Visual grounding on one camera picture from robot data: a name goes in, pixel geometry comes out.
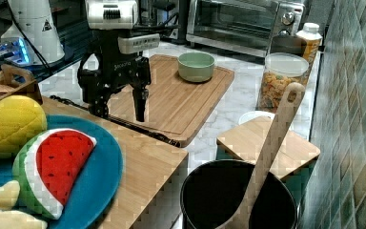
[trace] wooden box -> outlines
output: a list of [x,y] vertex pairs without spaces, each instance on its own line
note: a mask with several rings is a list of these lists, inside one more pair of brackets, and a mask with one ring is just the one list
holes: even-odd
[[[32,98],[40,105],[43,103],[37,80],[34,78],[32,72],[7,64],[2,65],[1,69],[0,84],[11,86],[13,87],[13,90],[9,93],[0,95],[0,100],[8,96],[18,94]],[[24,80],[21,80],[23,83],[16,81],[16,76],[23,77]]]

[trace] green bowl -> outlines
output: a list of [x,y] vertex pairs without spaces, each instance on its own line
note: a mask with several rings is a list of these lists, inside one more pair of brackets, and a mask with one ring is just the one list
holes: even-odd
[[178,58],[179,75],[190,82],[204,82],[213,76],[215,60],[203,52],[187,52]]

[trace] white bottle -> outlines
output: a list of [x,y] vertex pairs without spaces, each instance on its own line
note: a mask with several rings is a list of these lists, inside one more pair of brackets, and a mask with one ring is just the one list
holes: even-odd
[[322,40],[322,36],[319,34],[319,25],[315,23],[305,23],[302,31],[296,33],[297,37],[304,39],[307,43],[304,54],[302,57],[308,61],[309,68],[303,75],[302,84],[306,87],[308,78],[314,65],[317,50]]

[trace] white marble countertop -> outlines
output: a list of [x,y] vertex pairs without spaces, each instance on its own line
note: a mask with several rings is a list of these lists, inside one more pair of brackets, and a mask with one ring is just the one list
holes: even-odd
[[[189,152],[189,172],[197,166],[214,160],[216,156],[216,138],[219,134],[238,125],[239,118],[254,111],[263,74],[263,65],[246,61],[245,58],[231,58],[217,53],[214,48],[192,49],[161,42],[159,47],[144,52],[144,56],[166,54],[179,56],[184,52],[207,52],[215,58],[215,64],[234,71],[234,81],[208,117],[194,140],[185,148]],[[315,98],[318,57],[310,75],[306,94],[293,122],[294,131],[309,139],[311,117]],[[44,96],[57,95],[82,105],[82,90],[76,79],[79,62],[69,66],[39,83]],[[97,61],[93,56],[85,65],[87,69],[96,69]]]

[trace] toaster oven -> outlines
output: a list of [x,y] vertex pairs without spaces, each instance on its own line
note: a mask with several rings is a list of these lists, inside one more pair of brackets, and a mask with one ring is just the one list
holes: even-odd
[[272,37],[295,35],[308,0],[191,0],[186,39],[264,57]]

